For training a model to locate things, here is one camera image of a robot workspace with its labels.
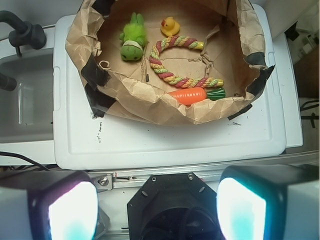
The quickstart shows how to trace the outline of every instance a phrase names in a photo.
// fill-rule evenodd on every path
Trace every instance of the glowing light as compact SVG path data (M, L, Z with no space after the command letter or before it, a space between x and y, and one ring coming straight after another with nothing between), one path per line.
M227 240L264 239L266 200L233 178L218 186L217 215Z
M93 239L98 219L95 186L80 182L49 206L52 240Z

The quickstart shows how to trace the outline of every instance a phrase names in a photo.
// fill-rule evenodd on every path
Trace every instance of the rope toy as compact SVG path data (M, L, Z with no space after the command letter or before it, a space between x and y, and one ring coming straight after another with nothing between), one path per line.
M218 88L224 85L222 79L213 77L203 78L187 78L176 76L174 73L167 70L160 61L160 54L171 47L187 47L189 49L203 50L204 43L197 41L195 38L188 36L169 36L164 38L162 41L158 41L150 51L150 66L158 76L170 85L174 85L177 88Z

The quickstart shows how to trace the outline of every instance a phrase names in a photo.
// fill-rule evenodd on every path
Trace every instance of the brown paper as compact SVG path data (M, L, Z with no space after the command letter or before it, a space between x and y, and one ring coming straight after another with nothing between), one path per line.
M95 0L84 0L70 28L66 50L81 70L95 56L111 78L97 89L116 99L107 114L159 125L201 124L238 113L255 96L247 87L266 66L251 66L244 58L265 52L262 27L248 0L118 0L105 20L92 8ZM132 12L141 13L148 44L141 61L121 60L119 35ZM179 104L166 94L177 90L161 80L148 61L152 46L165 38L161 21L173 16L180 23L179 35L205 42L205 48L166 49L160 55L164 66L181 77L214 77L224 80L226 98L206 99L191 106Z

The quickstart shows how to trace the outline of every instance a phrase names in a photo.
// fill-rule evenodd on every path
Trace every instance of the sink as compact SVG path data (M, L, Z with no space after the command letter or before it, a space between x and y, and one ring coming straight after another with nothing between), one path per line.
M53 140L53 48L4 57L0 73L17 82L0 89L0 143Z

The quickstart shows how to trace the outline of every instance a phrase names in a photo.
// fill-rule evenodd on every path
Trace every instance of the green stuffed frog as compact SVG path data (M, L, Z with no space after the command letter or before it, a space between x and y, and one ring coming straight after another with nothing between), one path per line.
M138 61L144 55L144 47L147 44L147 34L144 27L144 18L140 13L132 13L130 23L123 28L119 39L123 41L121 58L124 61Z

